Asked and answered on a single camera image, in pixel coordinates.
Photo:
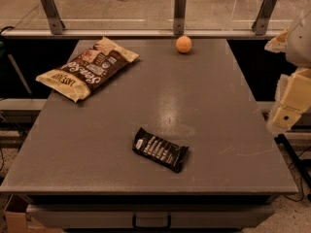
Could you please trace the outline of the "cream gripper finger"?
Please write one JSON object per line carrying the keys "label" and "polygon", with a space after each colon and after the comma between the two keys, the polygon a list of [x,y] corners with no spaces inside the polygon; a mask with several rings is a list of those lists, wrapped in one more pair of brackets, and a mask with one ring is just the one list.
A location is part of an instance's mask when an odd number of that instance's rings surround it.
{"label": "cream gripper finger", "polygon": [[275,102],[269,112],[267,130],[273,135],[289,131],[311,108],[311,69],[297,68],[282,74],[277,82]]}
{"label": "cream gripper finger", "polygon": [[284,52],[286,49],[288,31],[289,29],[286,28],[276,37],[269,40],[264,46],[264,49],[274,53]]}

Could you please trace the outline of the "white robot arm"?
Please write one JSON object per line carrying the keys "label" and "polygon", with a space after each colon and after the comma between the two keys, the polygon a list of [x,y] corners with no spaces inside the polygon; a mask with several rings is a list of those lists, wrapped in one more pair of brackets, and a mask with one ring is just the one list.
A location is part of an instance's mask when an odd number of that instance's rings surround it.
{"label": "white robot arm", "polygon": [[311,108],[311,7],[305,7],[264,49],[283,52],[286,60],[296,66],[292,74],[280,76],[268,115],[267,130],[279,134],[290,130]]}

